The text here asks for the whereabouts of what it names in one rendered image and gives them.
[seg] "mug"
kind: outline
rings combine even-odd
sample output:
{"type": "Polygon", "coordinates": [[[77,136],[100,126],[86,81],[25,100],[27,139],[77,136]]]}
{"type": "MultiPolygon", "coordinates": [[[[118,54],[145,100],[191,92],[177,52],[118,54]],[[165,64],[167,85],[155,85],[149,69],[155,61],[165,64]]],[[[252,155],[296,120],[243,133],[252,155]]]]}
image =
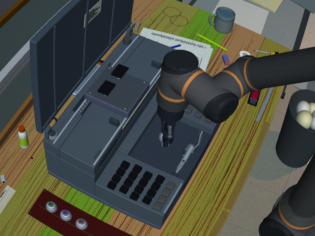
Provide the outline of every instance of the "mug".
{"type": "Polygon", "coordinates": [[[209,17],[209,24],[214,26],[214,29],[220,33],[230,33],[233,29],[235,20],[235,12],[227,7],[218,7],[215,14],[209,17]]]}

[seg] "red mat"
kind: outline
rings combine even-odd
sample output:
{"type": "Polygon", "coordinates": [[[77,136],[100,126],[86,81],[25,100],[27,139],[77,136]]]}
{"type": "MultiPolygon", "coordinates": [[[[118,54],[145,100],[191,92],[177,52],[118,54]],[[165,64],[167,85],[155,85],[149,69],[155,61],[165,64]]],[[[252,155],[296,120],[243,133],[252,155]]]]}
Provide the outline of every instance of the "red mat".
{"type": "Polygon", "coordinates": [[[28,214],[64,236],[130,236],[130,234],[93,217],[45,189],[39,195],[28,214]],[[56,212],[50,213],[47,211],[46,203],[49,201],[56,203],[56,212]],[[70,221],[64,221],[60,218],[60,212],[62,210],[71,212],[72,219],[70,221]],[[85,219],[88,227],[85,230],[78,229],[75,225],[77,219],[85,219]]]}

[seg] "gray machine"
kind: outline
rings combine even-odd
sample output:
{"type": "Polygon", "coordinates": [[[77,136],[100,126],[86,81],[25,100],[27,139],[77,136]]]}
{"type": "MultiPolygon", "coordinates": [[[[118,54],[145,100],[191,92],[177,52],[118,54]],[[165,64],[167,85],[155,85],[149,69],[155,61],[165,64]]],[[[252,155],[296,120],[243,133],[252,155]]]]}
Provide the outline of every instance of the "gray machine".
{"type": "Polygon", "coordinates": [[[156,96],[161,63],[173,49],[132,33],[132,6],[71,0],[31,39],[36,130],[45,134],[49,174],[160,229],[219,124],[189,105],[172,145],[161,145],[156,96]]]}

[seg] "white egg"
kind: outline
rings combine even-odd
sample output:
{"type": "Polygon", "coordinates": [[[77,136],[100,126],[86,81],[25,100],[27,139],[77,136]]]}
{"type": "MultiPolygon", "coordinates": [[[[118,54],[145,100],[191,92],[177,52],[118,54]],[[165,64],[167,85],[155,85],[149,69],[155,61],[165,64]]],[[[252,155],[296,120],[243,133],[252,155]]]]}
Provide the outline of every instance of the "white egg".
{"type": "Polygon", "coordinates": [[[309,106],[311,107],[310,113],[312,114],[312,113],[315,111],[315,103],[314,103],[314,102],[311,102],[311,103],[309,104],[309,106]]]}
{"type": "Polygon", "coordinates": [[[296,105],[296,112],[299,113],[302,110],[306,110],[311,112],[311,107],[308,104],[307,101],[300,101],[297,105],[296,105]]]}
{"type": "Polygon", "coordinates": [[[315,116],[312,117],[311,129],[315,130],[315,116]]]}
{"type": "Polygon", "coordinates": [[[302,127],[309,129],[312,123],[312,115],[307,110],[302,110],[296,115],[296,121],[301,124],[302,127]]]}

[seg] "mug handle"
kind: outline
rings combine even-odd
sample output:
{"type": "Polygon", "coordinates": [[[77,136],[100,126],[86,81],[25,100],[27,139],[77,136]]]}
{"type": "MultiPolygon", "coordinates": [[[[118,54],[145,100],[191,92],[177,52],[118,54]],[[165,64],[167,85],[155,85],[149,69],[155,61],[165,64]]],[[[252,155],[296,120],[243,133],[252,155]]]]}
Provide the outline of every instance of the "mug handle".
{"type": "Polygon", "coordinates": [[[211,18],[214,17],[214,16],[216,16],[216,15],[217,15],[217,14],[211,14],[211,15],[210,15],[209,20],[208,20],[208,21],[209,21],[209,24],[214,25],[214,23],[211,22],[211,18]]]}

